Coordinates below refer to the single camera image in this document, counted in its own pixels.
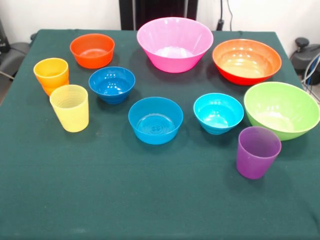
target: blue bowl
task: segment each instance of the blue bowl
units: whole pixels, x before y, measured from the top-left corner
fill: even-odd
[[[129,122],[138,139],[152,145],[165,144],[178,133],[184,119],[181,107],[164,97],[147,97],[130,108]]]
[[[228,132],[244,118],[241,103],[222,93],[202,95],[194,102],[193,111],[201,126],[214,135]]]
[[[135,83],[135,75],[128,69],[119,66],[101,68],[89,78],[91,90],[108,104],[123,102]]]

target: table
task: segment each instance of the table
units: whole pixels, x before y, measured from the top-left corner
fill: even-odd
[[[95,71],[76,64],[70,42],[86,33],[115,40],[110,66],[130,69],[129,98],[108,105],[89,89]],[[211,92],[243,104],[247,86],[225,80],[212,61],[222,41],[264,42],[281,56],[270,79],[300,86],[274,32],[214,32],[214,44],[190,71],[156,69],[134,31],[40,30],[0,107],[0,236],[14,240],[87,239],[319,239],[320,128],[283,142],[282,152],[259,180],[236,170],[238,134],[247,117],[223,135],[206,133],[193,103]],[[63,130],[34,74],[34,65],[59,57],[71,84],[88,90],[90,123]],[[184,121],[164,145],[139,141],[128,122],[133,103],[162,96],[177,102]]]

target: pink bowl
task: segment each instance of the pink bowl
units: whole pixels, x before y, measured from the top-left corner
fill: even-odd
[[[209,28],[182,17],[149,21],[136,38],[153,65],[168,73],[192,69],[214,42]]]

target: green bowl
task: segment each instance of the green bowl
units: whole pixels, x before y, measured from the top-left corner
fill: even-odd
[[[317,102],[302,89],[283,82],[252,86],[244,95],[250,123],[273,131],[281,141],[313,129],[320,120]]]

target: cup rim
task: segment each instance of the cup rim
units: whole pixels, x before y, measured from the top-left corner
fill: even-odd
[[[57,92],[59,90],[61,90],[62,88],[68,88],[68,87],[76,87],[78,89],[81,89],[81,91],[85,92],[84,100],[80,104],[78,104],[76,106],[73,106],[73,107],[60,107],[60,106],[57,106],[56,104],[54,104],[53,100],[52,100],[54,94],[57,94]],[[63,86],[57,87],[55,90],[52,91],[52,93],[51,93],[51,95],[49,97],[50,104],[52,106],[54,106],[55,108],[58,108],[58,109],[60,109],[62,111],[68,111],[68,110],[71,110],[71,109],[80,108],[82,105],[84,105],[86,103],[87,100],[88,100],[88,91],[83,86],[76,85],[76,84],[68,84],[68,85],[63,85]]]
[[[59,73],[59,74],[57,74],[57,75],[53,75],[53,76],[42,76],[42,75],[40,75],[40,74],[38,74],[38,73],[36,72],[36,67],[37,67],[39,64],[41,64],[41,63],[43,63],[43,62],[46,62],[46,61],[49,61],[49,60],[53,60],[53,59],[60,60],[60,61],[62,61],[62,62],[64,62],[64,63],[66,64],[66,68],[65,68],[65,70],[63,70],[63,72],[61,72],[61,73]],[[33,73],[34,73],[34,75],[36,75],[37,77],[40,77],[40,78],[52,79],[52,78],[56,78],[56,77],[59,77],[59,76],[65,74],[68,69],[69,69],[69,65],[68,65],[68,62],[67,62],[66,60],[64,60],[64,59],[62,59],[62,58],[59,58],[59,57],[49,57],[49,58],[42,59],[41,61],[38,61],[38,62],[34,65],[34,67],[33,67]]]
[[[263,156],[257,156],[257,155],[254,155],[254,154],[252,154],[251,152],[249,152],[249,151],[247,151],[245,148],[244,148],[244,146],[242,145],[242,143],[241,143],[241,141],[240,141],[240,137],[241,137],[241,135],[245,132],[245,131],[248,131],[248,130],[250,130],[250,129],[263,129],[264,131],[267,131],[267,132],[269,132],[270,134],[272,134],[273,136],[274,136],[274,138],[277,140],[277,142],[279,143],[279,150],[276,152],[276,154],[274,154],[274,155],[271,155],[271,156],[265,156],[265,157],[263,157]],[[240,133],[239,133],[239,136],[238,136],[238,144],[245,150],[245,152],[247,153],[247,154],[249,154],[250,156],[252,156],[252,157],[254,157],[254,158],[256,158],[256,159],[270,159],[270,158],[275,158],[275,157],[277,157],[278,155],[279,155],[279,153],[281,152],[281,149],[282,149],[282,143],[281,143],[281,140],[280,140],[280,138],[273,132],[273,131],[271,131],[271,130],[269,130],[269,129],[267,129],[267,128],[265,128],[265,127],[263,127],[263,126],[249,126],[249,127],[246,127],[245,129],[243,129]]]

